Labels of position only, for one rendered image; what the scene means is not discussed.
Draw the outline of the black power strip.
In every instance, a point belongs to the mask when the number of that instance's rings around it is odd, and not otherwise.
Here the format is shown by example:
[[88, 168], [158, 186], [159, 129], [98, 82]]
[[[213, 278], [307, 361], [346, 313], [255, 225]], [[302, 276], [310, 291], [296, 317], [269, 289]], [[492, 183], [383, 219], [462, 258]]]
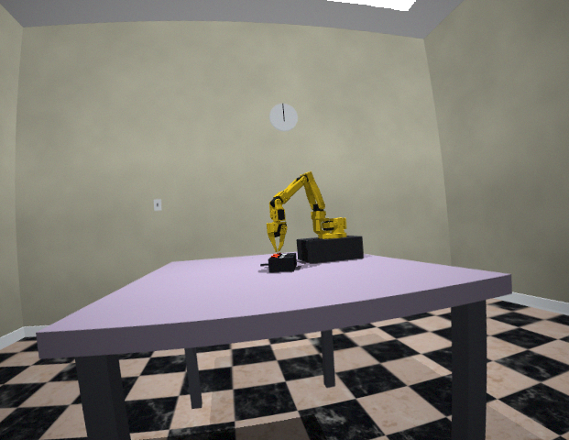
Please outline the black power strip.
[[273, 254], [268, 259], [268, 263], [260, 266], [268, 266], [270, 273], [282, 271], [294, 271], [297, 265], [296, 253]]

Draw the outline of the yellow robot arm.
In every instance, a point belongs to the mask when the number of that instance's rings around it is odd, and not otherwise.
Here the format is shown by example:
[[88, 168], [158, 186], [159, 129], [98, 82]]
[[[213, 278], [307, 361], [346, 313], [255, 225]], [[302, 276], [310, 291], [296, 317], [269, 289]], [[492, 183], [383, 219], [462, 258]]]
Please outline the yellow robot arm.
[[286, 221], [285, 209], [283, 209], [282, 205], [302, 186], [305, 188], [309, 204], [313, 210], [313, 212], [311, 212], [313, 232], [318, 234], [318, 238], [329, 239], [346, 237], [344, 218], [330, 218], [330, 221], [329, 218], [325, 218], [326, 212], [323, 210], [325, 204], [311, 171], [300, 175], [300, 178], [295, 179], [284, 191], [278, 192], [273, 197], [273, 200], [269, 202], [270, 218], [275, 221], [275, 223], [278, 221]]

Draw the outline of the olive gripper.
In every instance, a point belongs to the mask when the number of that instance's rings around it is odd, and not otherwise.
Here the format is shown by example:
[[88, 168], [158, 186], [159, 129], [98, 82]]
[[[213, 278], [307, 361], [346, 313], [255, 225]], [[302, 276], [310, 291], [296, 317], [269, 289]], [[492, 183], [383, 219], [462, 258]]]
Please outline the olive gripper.
[[[286, 223], [287, 222], [280, 222], [280, 221], [275, 223], [275, 221], [273, 221], [272, 223], [267, 224], [268, 237], [269, 237], [271, 244], [274, 247], [276, 252], [280, 251], [283, 244], [284, 244], [284, 239], [285, 239], [285, 235], [287, 232], [287, 224]], [[278, 249], [276, 247], [275, 237], [280, 237]]]

